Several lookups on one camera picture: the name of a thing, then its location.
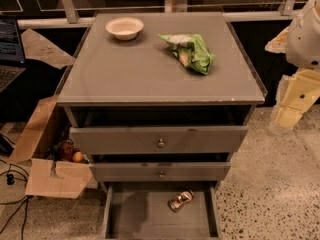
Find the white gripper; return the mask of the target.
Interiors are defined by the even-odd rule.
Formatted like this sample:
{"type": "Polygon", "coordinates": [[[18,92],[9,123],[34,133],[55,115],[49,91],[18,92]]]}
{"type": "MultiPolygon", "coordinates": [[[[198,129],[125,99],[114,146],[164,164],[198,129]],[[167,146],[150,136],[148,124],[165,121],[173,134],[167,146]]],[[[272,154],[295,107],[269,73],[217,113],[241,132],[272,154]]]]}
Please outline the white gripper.
{"type": "MultiPolygon", "coordinates": [[[[266,44],[265,50],[271,53],[285,54],[287,34],[288,28],[284,28],[266,44]]],[[[281,102],[283,107],[290,109],[286,110],[275,105],[270,116],[269,130],[279,135],[290,133],[302,118],[302,114],[299,112],[306,112],[319,97],[320,71],[299,69],[289,78],[288,87],[281,102]]]]}

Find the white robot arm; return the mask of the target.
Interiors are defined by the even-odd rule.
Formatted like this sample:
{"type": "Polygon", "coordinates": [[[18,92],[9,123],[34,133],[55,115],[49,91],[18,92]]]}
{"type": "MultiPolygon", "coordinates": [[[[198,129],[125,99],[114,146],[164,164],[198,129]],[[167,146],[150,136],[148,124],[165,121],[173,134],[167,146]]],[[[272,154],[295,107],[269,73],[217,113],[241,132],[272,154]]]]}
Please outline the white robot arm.
{"type": "Polygon", "coordinates": [[[286,134],[320,98],[320,0],[308,0],[265,50],[284,53],[287,62],[297,67],[278,84],[269,124],[273,133],[286,134]]]}

